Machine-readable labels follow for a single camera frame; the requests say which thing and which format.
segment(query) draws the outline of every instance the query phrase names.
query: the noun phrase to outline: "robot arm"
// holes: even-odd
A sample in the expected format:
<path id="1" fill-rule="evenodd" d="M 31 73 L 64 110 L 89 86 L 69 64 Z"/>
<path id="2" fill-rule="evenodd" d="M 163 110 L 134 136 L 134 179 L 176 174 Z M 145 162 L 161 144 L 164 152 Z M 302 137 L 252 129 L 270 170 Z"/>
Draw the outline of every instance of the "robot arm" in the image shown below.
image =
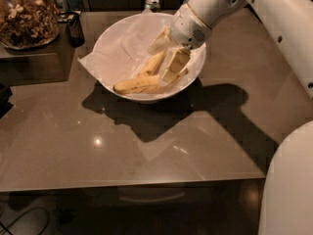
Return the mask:
<path id="1" fill-rule="evenodd" d="M 313 98 L 313 3 L 310 0 L 190 0 L 173 17 L 167 36 L 169 45 L 199 48 L 223 18 L 247 3 Z M 160 50 L 157 45 L 157 41 L 152 44 L 151 53 Z"/>

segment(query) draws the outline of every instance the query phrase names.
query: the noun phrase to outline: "cable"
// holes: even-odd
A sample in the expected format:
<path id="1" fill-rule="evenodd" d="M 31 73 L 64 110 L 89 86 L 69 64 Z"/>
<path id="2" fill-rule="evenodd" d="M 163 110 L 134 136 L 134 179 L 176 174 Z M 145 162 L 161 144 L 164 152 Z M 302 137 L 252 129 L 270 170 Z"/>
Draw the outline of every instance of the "cable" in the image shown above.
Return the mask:
<path id="1" fill-rule="evenodd" d="M 45 212 L 46 214 L 46 217 L 47 217 L 47 220 L 46 220 L 46 223 L 44 225 L 44 227 L 42 228 L 42 230 L 37 234 L 37 235 L 42 235 L 43 232 L 46 230 L 46 228 L 48 227 L 48 224 L 49 224 L 49 221 L 50 221 L 50 215 L 49 215 L 49 212 L 44 209 L 44 208 L 32 208 L 32 209 L 29 209 L 25 212 L 23 212 L 21 215 L 19 215 L 18 217 L 16 217 L 11 223 L 9 223 L 7 226 L 3 225 L 3 223 L 0 221 L 0 226 L 3 228 L 1 231 L 0 231 L 0 234 L 5 234 L 6 232 L 9 233 L 10 235 L 13 235 L 11 232 L 10 232 L 10 228 L 16 223 L 18 222 L 23 216 L 25 216 L 26 214 L 30 213 L 30 212 L 33 212 L 33 211 L 36 211 L 36 210 L 42 210 Z"/>
<path id="2" fill-rule="evenodd" d="M 0 221 L 0 226 L 6 231 L 6 232 L 8 232 L 10 235 L 13 235 L 12 233 L 11 233 L 11 231 L 9 231 L 9 229 Z"/>

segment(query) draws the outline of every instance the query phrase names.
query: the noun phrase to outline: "kitchen counter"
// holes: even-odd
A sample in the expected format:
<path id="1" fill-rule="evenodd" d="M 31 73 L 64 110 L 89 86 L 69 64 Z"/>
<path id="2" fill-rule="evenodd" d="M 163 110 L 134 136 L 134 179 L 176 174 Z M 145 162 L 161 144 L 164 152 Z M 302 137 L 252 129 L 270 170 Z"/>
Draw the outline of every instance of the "kitchen counter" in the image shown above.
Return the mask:
<path id="1" fill-rule="evenodd" d="M 248 9 L 213 31 L 185 91 L 152 105 L 112 95 L 77 58 L 138 13 L 83 13 L 86 42 L 68 81 L 12 87 L 0 191 L 264 178 L 280 143 L 313 118 L 312 100 Z"/>

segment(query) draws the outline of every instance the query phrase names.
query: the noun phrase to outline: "white napkin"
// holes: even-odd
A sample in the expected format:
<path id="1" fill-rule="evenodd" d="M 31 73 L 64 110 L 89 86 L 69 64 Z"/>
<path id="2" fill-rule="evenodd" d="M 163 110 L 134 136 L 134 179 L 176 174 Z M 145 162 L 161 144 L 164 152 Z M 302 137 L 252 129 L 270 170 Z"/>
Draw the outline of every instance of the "white napkin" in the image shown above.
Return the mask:
<path id="1" fill-rule="evenodd" d="M 78 59 L 96 79 L 108 87 L 118 81 L 136 77 L 150 58 L 148 47 L 169 25 L 171 17 L 143 13 L 108 28 L 98 39 L 94 50 Z"/>

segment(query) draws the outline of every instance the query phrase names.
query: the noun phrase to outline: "glass jar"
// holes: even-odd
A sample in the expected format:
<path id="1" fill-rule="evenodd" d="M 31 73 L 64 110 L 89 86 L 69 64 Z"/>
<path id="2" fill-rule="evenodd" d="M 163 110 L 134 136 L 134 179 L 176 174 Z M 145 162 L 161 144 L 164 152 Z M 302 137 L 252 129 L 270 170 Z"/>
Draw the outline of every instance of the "glass jar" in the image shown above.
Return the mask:
<path id="1" fill-rule="evenodd" d="M 51 0 L 0 0 L 0 42 L 23 50 L 52 42 L 59 34 Z"/>

